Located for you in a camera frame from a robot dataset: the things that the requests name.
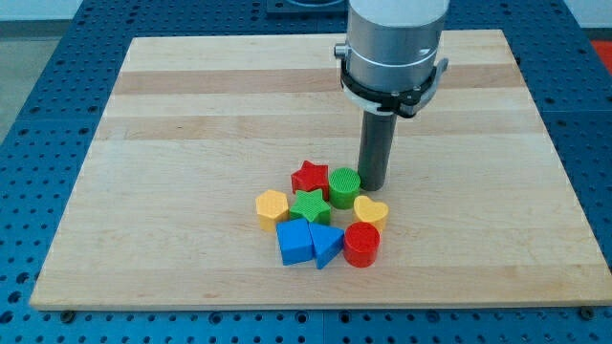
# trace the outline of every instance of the red cylinder block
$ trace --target red cylinder block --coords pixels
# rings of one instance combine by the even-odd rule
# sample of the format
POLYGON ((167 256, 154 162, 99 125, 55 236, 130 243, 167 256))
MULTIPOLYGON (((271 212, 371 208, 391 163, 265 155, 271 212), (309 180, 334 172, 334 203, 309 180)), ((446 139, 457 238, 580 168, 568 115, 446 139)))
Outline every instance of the red cylinder block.
POLYGON ((372 225, 358 222, 344 232, 344 259, 356 268, 367 268, 376 261, 381 234, 372 225))

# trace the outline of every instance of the wooden table surface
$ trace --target wooden table surface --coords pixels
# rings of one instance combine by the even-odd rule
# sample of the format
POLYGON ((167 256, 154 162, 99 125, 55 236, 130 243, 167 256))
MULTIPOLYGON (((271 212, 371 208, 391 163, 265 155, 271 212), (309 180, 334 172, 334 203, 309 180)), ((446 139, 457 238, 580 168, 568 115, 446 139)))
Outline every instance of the wooden table surface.
MULTIPOLYGON (((31 303, 40 310, 611 304, 612 278, 501 31, 444 32, 435 99, 398 120, 379 258, 281 264, 255 197, 357 166, 340 34, 136 38, 31 303)), ((351 211, 334 210, 346 227, 351 211)))

